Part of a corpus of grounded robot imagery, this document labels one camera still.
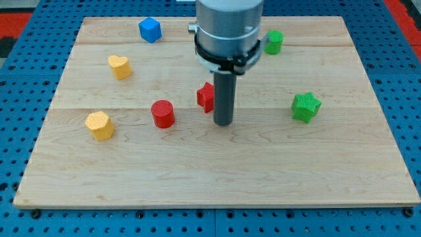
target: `yellow heart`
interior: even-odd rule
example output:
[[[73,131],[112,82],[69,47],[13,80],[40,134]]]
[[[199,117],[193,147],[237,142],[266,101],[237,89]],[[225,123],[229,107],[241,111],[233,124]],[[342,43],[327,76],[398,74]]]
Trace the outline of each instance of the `yellow heart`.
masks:
[[[129,61],[129,59],[127,57],[119,57],[119,56],[116,56],[116,55],[111,55],[108,58],[108,64],[110,64],[110,66],[112,68],[123,66],[126,63],[128,63],[128,61]]]

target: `yellow hexagon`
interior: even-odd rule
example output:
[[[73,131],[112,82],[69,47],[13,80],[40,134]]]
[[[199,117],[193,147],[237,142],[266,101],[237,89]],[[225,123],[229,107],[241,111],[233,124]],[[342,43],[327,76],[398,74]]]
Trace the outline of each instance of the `yellow hexagon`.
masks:
[[[110,117],[102,111],[90,114],[85,125],[97,141],[109,139],[114,133],[114,125]]]

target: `plastic block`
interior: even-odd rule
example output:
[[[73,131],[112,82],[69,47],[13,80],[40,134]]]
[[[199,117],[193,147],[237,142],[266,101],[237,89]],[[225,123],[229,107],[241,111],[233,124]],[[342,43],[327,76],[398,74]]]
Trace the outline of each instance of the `plastic block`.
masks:
[[[304,95],[297,94],[291,106],[294,111],[293,119],[309,123],[310,119],[317,115],[321,105],[322,102],[315,98],[311,92]]]
[[[169,128],[176,121],[171,102],[159,100],[152,107],[153,122],[158,128]]]
[[[127,57],[111,55],[108,58],[112,73],[117,80],[123,80],[132,74],[132,68]]]
[[[205,113],[213,110],[213,85],[206,82],[203,88],[197,90],[197,104],[202,106]]]
[[[151,17],[139,23],[139,30],[140,36],[149,43],[154,43],[162,37],[161,24]]]
[[[114,133],[114,125],[110,117],[102,111],[89,114],[85,125],[97,141],[109,139]]]
[[[267,54],[275,55],[278,54],[281,51],[282,42],[284,41],[284,35],[282,32],[277,30],[270,30],[268,32],[269,37],[269,43],[264,48],[264,51]]]

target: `wood grain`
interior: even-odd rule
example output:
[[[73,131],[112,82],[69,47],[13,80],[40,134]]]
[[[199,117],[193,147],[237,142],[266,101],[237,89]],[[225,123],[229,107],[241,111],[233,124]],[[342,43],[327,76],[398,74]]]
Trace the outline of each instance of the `wood grain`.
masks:
[[[195,91],[211,74],[194,55],[187,23],[157,18],[163,38],[139,37],[142,18],[86,18],[14,204],[23,209],[392,207],[420,203],[340,17],[268,17],[285,34],[238,78],[234,123],[213,124]],[[116,81],[111,54],[133,74]],[[310,124],[292,118],[296,93],[323,105]],[[153,125],[169,99],[176,123]],[[116,131],[84,127],[104,110]]]

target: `metal cylinder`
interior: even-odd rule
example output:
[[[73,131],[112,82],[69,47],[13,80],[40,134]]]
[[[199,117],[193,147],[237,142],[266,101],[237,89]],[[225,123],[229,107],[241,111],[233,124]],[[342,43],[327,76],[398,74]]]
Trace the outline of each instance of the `metal cylinder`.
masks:
[[[234,115],[235,83],[237,75],[214,73],[213,121],[219,126],[228,126]]]
[[[236,57],[256,45],[263,0],[196,1],[197,41],[219,57]]]

